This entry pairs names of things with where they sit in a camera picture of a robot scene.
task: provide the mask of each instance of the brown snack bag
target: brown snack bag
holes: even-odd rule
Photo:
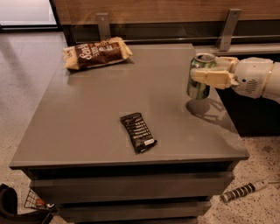
[[[101,67],[115,64],[132,56],[132,51],[121,38],[110,38],[98,43],[70,46],[63,49],[65,68]]]

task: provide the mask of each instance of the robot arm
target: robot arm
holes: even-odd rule
[[[193,68],[191,77],[210,87],[232,88],[238,95],[280,103],[280,63],[271,59],[216,57],[214,68]]]

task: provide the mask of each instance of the metal bracket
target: metal bracket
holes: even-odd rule
[[[227,20],[216,43],[220,51],[226,52],[229,50],[231,39],[233,37],[238,18],[241,14],[241,9],[229,9]]]
[[[100,40],[111,38],[109,14],[107,12],[96,13]]]

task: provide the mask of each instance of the soda can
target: soda can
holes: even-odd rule
[[[211,68],[216,66],[215,56],[211,53],[197,53],[191,61],[189,79],[187,83],[187,94],[195,100],[203,100],[209,96],[210,87],[204,83],[197,82],[191,77],[193,68]]]

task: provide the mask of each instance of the speckled floor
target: speckled floor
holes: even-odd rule
[[[29,179],[12,171],[9,163],[32,116],[39,105],[65,46],[61,32],[13,33],[0,35],[0,183],[17,191],[18,211],[28,212],[25,199]],[[280,181],[280,136],[244,137],[250,159],[234,169],[235,180],[226,191],[260,179]],[[220,197],[211,199],[212,207],[198,218],[199,224],[280,223],[280,184],[227,204]],[[65,224],[59,217],[52,224]]]

